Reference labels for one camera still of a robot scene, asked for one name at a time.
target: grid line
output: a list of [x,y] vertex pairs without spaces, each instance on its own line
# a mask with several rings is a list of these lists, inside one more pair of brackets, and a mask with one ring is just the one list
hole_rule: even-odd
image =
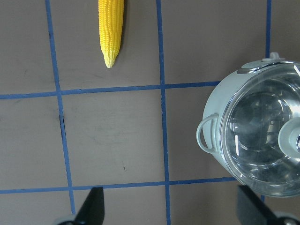
[[272,0],[267,0],[267,21],[266,21],[266,58],[270,57],[271,45],[271,13],[272,13]]
[[[134,188],[134,187],[152,187],[169,185],[187,185],[187,184],[201,184],[201,183],[216,183],[216,182],[231,182],[236,181],[234,177],[222,178],[208,178],[196,180],[172,180],[172,181],[157,181],[157,182],[140,182],[140,183],[126,183],[126,184],[104,184],[104,185],[88,185],[88,186],[73,186],[73,190],[90,190],[93,187],[103,187],[104,189],[113,188]],[[54,191],[68,191],[69,187],[45,187],[45,188],[28,188],[28,189],[7,189],[0,190],[1,194],[18,194],[18,193],[35,193],[35,192],[54,192]]]
[[[194,82],[194,83],[171,83],[165,84],[165,89],[177,88],[197,88],[217,86],[220,81],[211,82]],[[121,91],[138,91],[138,90],[160,90],[161,85],[146,85],[146,86],[126,86],[126,87],[110,87],[110,88],[87,88],[87,89],[71,89],[60,90],[61,95],[75,95],[75,94],[88,94],[88,93],[102,93],[102,92],[121,92]],[[2,94],[0,99],[19,99],[19,98],[40,98],[58,96],[57,91],[50,92],[36,92],[36,93],[19,93],[19,94]]]
[[48,22],[48,31],[49,31],[49,39],[50,39],[50,50],[51,50],[53,74],[54,74],[55,88],[56,88],[56,92],[57,92],[57,101],[58,101],[58,108],[59,108],[60,131],[61,131],[61,140],[62,140],[64,159],[65,159],[66,174],[67,174],[67,185],[68,185],[68,191],[69,191],[69,197],[70,197],[71,212],[72,212],[72,214],[75,214],[75,201],[74,201],[74,193],[73,193],[73,188],[72,188],[72,178],[71,178],[67,137],[66,137],[65,123],[64,123],[62,96],[61,96],[61,91],[60,91],[60,79],[59,79],[56,52],[55,52],[55,42],[54,42],[50,0],[45,0],[45,6],[46,6],[46,13],[47,13],[47,22]]
[[161,1],[160,0],[156,0],[156,10],[157,10],[160,93],[161,93],[162,129],[163,129],[163,147],[164,147],[164,167],[165,167],[165,208],[166,208],[166,222],[167,222],[167,225],[171,225],[168,140],[167,140],[167,124],[166,124],[167,119],[166,119],[166,106],[165,106],[164,44],[163,44],[163,25],[162,25]]
[[265,196],[264,195],[261,195],[261,201],[264,203],[264,201],[265,201]]

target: corn cob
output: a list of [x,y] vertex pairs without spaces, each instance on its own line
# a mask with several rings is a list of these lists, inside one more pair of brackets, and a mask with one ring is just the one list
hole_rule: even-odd
[[124,0],[98,0],[100,46],[107,68],[120,50]]

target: glass lid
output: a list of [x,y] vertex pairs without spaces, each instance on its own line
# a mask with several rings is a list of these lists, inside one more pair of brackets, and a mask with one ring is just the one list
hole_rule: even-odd
[[230,172],[269,196],[300,194],[300,64],[259,72],[232,97],[220,145]]

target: toy corn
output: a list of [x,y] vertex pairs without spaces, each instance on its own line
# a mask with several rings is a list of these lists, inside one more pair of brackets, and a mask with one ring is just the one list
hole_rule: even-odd
[[124,0],[98,0],[100,46],[107,68],[111,68],[120,50]]

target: pot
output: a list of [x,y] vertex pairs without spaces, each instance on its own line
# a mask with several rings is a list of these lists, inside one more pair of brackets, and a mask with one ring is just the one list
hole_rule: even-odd
[[254,191],[299,195],[300,63],[272,52],[228,75],[211,93],[196,138]]

